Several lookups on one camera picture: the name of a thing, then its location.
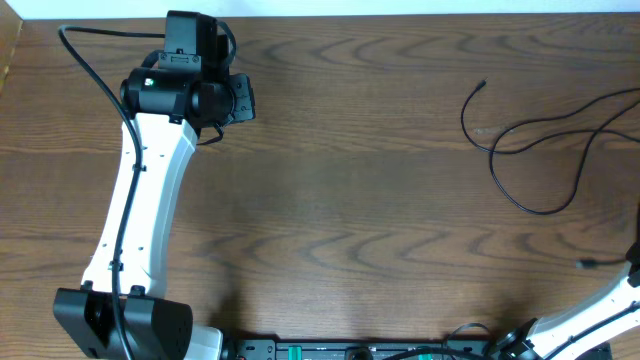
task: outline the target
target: tabletop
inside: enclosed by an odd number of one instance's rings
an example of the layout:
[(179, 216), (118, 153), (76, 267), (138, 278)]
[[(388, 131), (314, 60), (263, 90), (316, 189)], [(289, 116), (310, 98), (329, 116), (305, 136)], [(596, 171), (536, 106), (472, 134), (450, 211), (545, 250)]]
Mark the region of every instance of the tabletop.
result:
[[(635, 239), (640, 146), (600, 135), (575, 201), (551, 216), (499, 191), (488, 145), (516, 121), (572, 111), (638, 85), (640, 15), (234, 18), (232, 73), (251, 77), (257, 118), (199, 147), (170, 235), (166, 298), (195, 321), (283, 339), (439, 339), (459, 325), (495, 334), (572, 306)], [(61, 23), (163, 32), (164, 19), (28, 21), (0, 97), (0, 357), (81, 358), (52, 314), (78, 288), (111, 199), (120, 119), (65, 51)], [(120, 82), (157, 39), (72, 34)], [(634, 100), (518, 129), (502, 148), (595, 128)], [(640, 136), (638, 110), (612, 128)], [(203, 137), (213, 135), (204, 131)], [(588, 134), (496, 157), (522, 203), (569, 194)], [(640, 332), (613, 341), (640, 356)]]

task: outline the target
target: wooden table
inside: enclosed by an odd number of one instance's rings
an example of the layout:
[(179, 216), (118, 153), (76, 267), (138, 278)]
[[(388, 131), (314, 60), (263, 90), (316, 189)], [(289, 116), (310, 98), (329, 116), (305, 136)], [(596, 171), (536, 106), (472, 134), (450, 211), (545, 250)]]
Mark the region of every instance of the wooden table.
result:
[[(640, 15), (229, 19), (232, 72), (251, 76), (258, 118), (198, 148), (169, 247), (167, 298), (196, 321), (282, 338), (441, 338), (496, 333), (571, 306), (617, 268), (577, 270), (632, 243), (640, 148), (603, 135), (574, 203), (555, 216), (499, 192), (487, 144), (506, 124), (573, 110), (638, 85)], [(120, 120), (57, 39), (24, 25), (0, 98), (1, 357), (81, 357), (56, 323), (98, 243), (121, 146)], [(164, 20), (74, 21), (162, 32)], [(72, 35), (116, 89), (153, 39)], [(633, 100), (518, 131), (505, 145), (596, 127)], [(638, 110), (613, 128), (640, 135)], [(567, 196), (586, 135), (496, 160), (517, 199)], [(614, 341), (635, 359), (640, 333)]]

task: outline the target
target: black cable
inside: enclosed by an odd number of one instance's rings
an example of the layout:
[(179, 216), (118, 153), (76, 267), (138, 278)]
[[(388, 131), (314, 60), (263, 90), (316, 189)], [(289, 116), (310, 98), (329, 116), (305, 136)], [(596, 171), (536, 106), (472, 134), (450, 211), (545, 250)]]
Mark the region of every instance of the black cable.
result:
[(569, 340), (564, 342), (562, 345), (558, 346), (551, 354), (549, 354), (549, 356), (545, 357), (544, 360), (553, 359), (554, 357), (556, 357), (558, 354), (563, 352), (566, 348), (568, 348), (572, 344), (577, 343), (578, 341), (582, 340), (584, 337), (590, 335), (591, 333), (593, 333), (593, 332), (595, 332), (597, 330), (600, 330), (601, 328), (611, 324), (612, 322), (620, 320), (621, 318), (636, 312), (638, 309), (640, 309), (640, 304), (636, 303), (635, 301), (632, 302), (631, 305), (628, 308), (620, 311), (617, 314), (611, 315), (610, 317), (608, 317), (608, 318), (600, 321), (599, 323), (591, 326), (590, 328), (584, 330), (583, 332), (579, 333), (578, 335), (571, 336), (569, 338)]
[[(524, 147), (515, 149), (515, 150), (496, 150), (496, 147), (498, 145), (498, 142), (500, 141), (500, 139), (502, 139), (506, 134), (508, 134), (510, 131), (520, 127), (520, 126), (524, 126), (524, 125), (529, 125), (529, 124), (533, 124), (533, 123), (539, 123), (539, 122), (547, 122), (547, 121), (556, 121), (556, 120), (563, 120), (563, 119), (567, 119), (569, 117), (572, 117), (582, 111), (584, 111), (585, 109), (589, 108), (590, 106), (594, 105), (595, 103), (610, 98), (610, 97), (614, 97), (614, 96), (618, 96), (618, 95), (622, 95), (622, 94), (627, 94), (627, 93), (632, 93), (632, 92), (636, 92), (636, 91), (640, 91), (640, 88), (631, 88), (631, 89), (625, 89), (625, 90), (621, 90), (621, 91), (616, 91), (614, 93), (610, 93), (610, 94), (606, 94), (606, 95), (602, 95), (599, 96), (593, 100), (591, 100), (590, 102), (588, 102), (587, 104), (583, 105), (582, 107), (578, 108), (577, 110), (574, 110), (570, 113), (567, 114), (563, 114), (563, 115), (559, 115), (559, 116), (553, 116), (553, 117), (546, 117), (546, 118), (538, 118), (538, 119), (531, 119), (531, 120), (525, 120), (525, 121), (521, 121), (519, 123), (517, 123), (516, 125), (510, 126), (508, 128), (506, 128), (505, 130), (503, 130), (500, 135), (498, 135), (498, 137), (494, 140), (492, 146), (490, 148), (486, 148), (484, 146), (479, 145), (478, 143), (476, 143), (471, 136), (469, 135), (469, 133), (467, 132), (465, 123), (464, 123), (464, 113), (465, 110), (467, 108), (467, 105), (469, 104), (469, 102), (471, 101), (471, 99), (473, 98), (473, 96), (478, 93), (485, 85), (487, 84), (486, 80), (482, 80), (477, 86), (476, 88), (471, 92), (471, 94), (467, 97), (466, 101), (464, 102), (464, 105), (462, 106), (462, 111), (460, 114), (460, 123), (462, 125), (462, 132), (464, 133), (465, 137), (467, 138), (467, 140), (469, 141), (469, 143), (471, 143), (473, 146), (475, 146), (477, 149), (488, 152), (489, 153), (489, 172), (491, 173), (491, 176), (493, 177), (493, 180), (495, 181), (496, 185), (498, 186), (498, 188), (500, 189), (500, 191), (502, 191), (502, 193), (505, 195), (505, 197), (507, 199), (509, 199), (509, 201), (511, 201), (514, 205), (516, 205), (519, 209), (529, 213), (529, 214), (534, 214), (534, 215), (551, 215), (551, 214), (555, 214), (558, 213), (562, 210), (564, 210), (567, 206), (569, 206), (569, 204), (571, 204), (571, 202), (573, 201), (576, 192), (578, 191), (578, 184), (580, 182), (580, 177), (582, 175), (582, 170), (584, 168), (584, 164), (587, 158), (587, 154), (589, 152), (589, 148), (591, 147), (591, 144), (593, 143), (593, 140), (595, 139), (595, 137), (600, 134), (600, 133), (608, 133), (608, 134), (613, 134), (613, 135), (617, 135), (620, 137), (623, 137), (627, 140), (633, 141), (633, 142), (637, 142), (640, 143), (640, 139), (639, 138), (635, 138), (626, 134), (623, 134), (621, 132), (618, 131), (614, 131), (614, 130), (607, 130), (605, 129), (611, 122), (613, 122), (615, 119), (617, 119), (618, 117), (622, 116), (624, 113), (626, 113), (627, 111), (633, 109), (634, 107), (636, 107), (638, 104), (640, 104), (640, 100), (635, 101), (633, 104), (631, 104), (630, 106), (627, 106), (626, 108), (622, 109), (621, 111), (619, 111), (617, 114), (615, 114), (614, 116), (610, 117), (609, 119), (607, 119), (607, 121), (605, 121), (600, 127), (598, 127), (597, 129), (579, 129), (579, 130), (570, 130), (570, 131), (563, 131), (563, 132), (559, 132), (559, 133), (555, 133), (555, 134), (551, 134), (551, 135), (547, 135), (544, 136), (528, 145), (525, 145)], [(530, 148), (532, 148), (535, 145), (538, 145), (546, 140), (558, 137), (558, 136), (565, 136), (565, 135), (573, 135), (573, 134), (579, 134), (579, 133), (591, 133), (591, 136), (589, 137), (589, 140), (587, 141), (587, 144), (584, 147), (584, 150), (582, 152), (582, 158), (580, 160), (580, 163), (578, 165), (578, 171), (576, 172), (576, 177), (574, 180), (574, 184), (573, 184), (573, 188), (571, 191), (571, 194), (569, 195), (569, 197), (567, 198), (567, 200), (560, 205), (557, 208), (551, 209), (551, 210), (544, 210), (544, 211), (538, 211), (538, 210), (532, 210), (529, 209), (525, 206), (523, 206), (522, 204), (520, 204), (518, 201), (516, 201), (508, 192), (507, 190), (504, 188), (504, 186), (502, 185), (502, 183), (500, 182), (500, 180), (498, 179), (497, 175), (495, 174), (494, 168), (493, 168), (493, 158), (495, 154), (500, 154), (500, 155), (514, 155), (514, 154), (518, 154), (521, 153), (523, 151), (526, 151)]]
[(231, 50), (229, 50), (229, 54), (227, 54), (227, 57), (224, 59), (224, 62), (222, 63), (223, 68), (228, 68), (229, 66), (231, 66), (231, 63), (236, 58), (236, 51), (238, 49), (238, 45), (236, 44), (236, 37), (233, 35), (233, 32), (229, 28), (229, 25), (227, 25), (226, 22), (221, 20), (217, 20), (217, 23), (218, 23), (218, 26), (220, 26), (220, 28), (227, 35), (227, 37), (229, 38), (229, 42), (231, 43)]
[[(493, 338), (493, 335), (491, 334), (491, 330), (489, 330), (488, 327), (486, 327), (484, 324), (480, 324), (480, 323), (468, 323), (465, 325), (460, 326), (459, 328), (453, 330), (451, 332), (451, 334), (449, 334), (449, 336), (447, 336), (446, 339), (444, 339), (444, 342), (442, 343), (442, 347), (449, 349), (449, 341), (451, 339), (453, 339), (454, 336), (458, 335), (459, 333), (468, 330), (468, 329), (473, 329), (473, 328), (480, 328), (484, 331), (487, 332), (487, 334), (489, 334), (489, 338)], [(489, 351), (489, 345), (490, 343), (487, 343), (487, 345), (484, 346), (484, 348), (482, 349), (482, 355), (487, 356), (487, 351)]]
[(153, 50), (149, 53), (149, 55), (147, 55), (147, 57), (144, 58), (144, 60), (142, 60), (142, 64), (140, 64), (140, 67), (145, 67), (148, 69), (152, 68), (153, 65), (158, 62), (158, 57), (163, 52), (163, 50)]
[(599, 266), (612, 266), (620, 265), (627, 262), (627, 259), (620, 258), (614, 260), (597, 260), (594, 258), (582, 258), (576, 261), (576, 268), (578, 269), (595, 269)]
[(197, 145), (209, 145), (209, 144), (215, 144), (215, 143), (217, 143), (219, 141), (222, 141), (222, 139), (224, 138), (224, 127), (220, 127), (220, 125), (218, 125), (218, 123), (216, 123), (216, 122), (213, 123), (213, 127), (218, 132), (218, 136), (216, 136), (216, 137), (214, 137), (212, 139), (209, 139), (207, 141), (203, 141), (201, 143), (198, 143)]
[(129, 186), (129, 193), (127, 194), (127, 200), (124, 205), (124, 210), (122, 211), (122, 219), (120, 220), (120, 226), (118, 228), (118, 234), (116, 236), (116, 242), (113, 251), (113, 262), (111, 264), (111, 300), (113, 305), (113, 318), (115, 321), (116, 330), (118, 331), (118, 335), (120, 336), (120, 341), (122, 342), (122, 347), (124, 349), (125, 355), (128, 359), (133, 360), (133, 352), (131, 351), (131, 346), (129, 345), (129, 340), (126, 336), (126, 331), (124, 327), (124, 314), (122, 308), (120, 307), (120, 252), (122, 250), (122, 241), (124, 238), (124, 233), (127, 228), (127, 222), (129, 220), (129, 214), (131, 212), (131, 205), (133, 204), (133, 198), (135, 196), (136, 187), (138, 186), (138, 179), (140, 178), (140, 171), (142, 170), (142, 147), (140, 146), (140, 139), (138, 138), (135, 129), (133, 128), (133, 124), (131, 119), (127, 115), (124, 107), (118, 99), (115, 97), (111, 89), (105, 84), (105, 82), (100, 78), (100, 76), (89, 66), (89, 64), (78, 54), (78, 52), (73, 48), (73, 46), (67, 40), (67, 36), (65, 34), (66, 31), (76, 31), (76, 32), (84, 32), (90, 34), (100, 34), (100, 35), (111, 35), (111, 36), (124, 36), (124, 37), (137, 37), (137, 38), (164, 38), (164, 34), (148, 34), (148, 33), (131, 33), (131, 32), (121, 32), (121, 31), (112, 31), (112, 30), (100, 30), (100, 29), (91, 29), (80, 26), (71, 26), (71, 25), (62, 25), (58, 28), (58, 36), (62, 41), (64, 47), (69, 51), (71, 56), (82, 66), (82, 68), (91, 76), (91, 78), (98, 84), (100, 89), (104, 91), (107, 95), (113, 106), (115, 106), (118, 114), (122, 117), (122, 121), (124, 122), (127, 130), (129, 131), (129, 135), (131, 135), (131, 140), (133, 142), (133, 147), (135, 150), (135, 163), (133, 165), (133, 177), (131, 178), (131, 185)]
[(476, 354), (468, 353), (465, 351), (432, 348), (428, 346), (421, 346), (420, 348), (415, 350), (409, 350), (409, 351), (402, 352), (400, 354), (392, 355), (384, 358), (383, 360), (403, 360), (403, 359), (410, 358), (412, 356), (428, 355), (428, 354), (457, 356), (460, 359), (467, 359), (467, 360), (493, 360), (491, 357), (486, 355), (476, 355)]

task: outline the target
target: black housing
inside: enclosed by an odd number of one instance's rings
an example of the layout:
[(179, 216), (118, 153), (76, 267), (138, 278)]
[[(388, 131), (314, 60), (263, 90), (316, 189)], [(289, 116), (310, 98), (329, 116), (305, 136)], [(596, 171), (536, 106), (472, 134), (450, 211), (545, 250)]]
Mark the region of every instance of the black housing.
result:
[[(189, 305), (148, 296), (121, 300), (126, 333), (136, 359), (183, 359), (191, 341)], [(111, 294), (58, 289), (53, 315), (87, 357), (123, 359), (113, 322)]]
[(164, 51), (155, 51), (123, 81), (120, 96), (131, 117), (138, 112), (186, 119), (194, 129), (220, 128), (255, 118), (249, 77), (229, 75), (235, 50), (218, 34), (215, 18), (169, 11)]

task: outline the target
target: green connector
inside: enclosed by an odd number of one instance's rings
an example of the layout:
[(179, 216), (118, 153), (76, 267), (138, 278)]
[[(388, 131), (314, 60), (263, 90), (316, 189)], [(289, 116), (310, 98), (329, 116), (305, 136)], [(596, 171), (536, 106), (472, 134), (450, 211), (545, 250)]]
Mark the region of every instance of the green connector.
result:
[(302, 347), (289, 346), (289, 360), (302, 360)]
[(418, 355), (418, 360), (433, 360), (433, 357), (431, 357), (431, 354), (422, 354)]

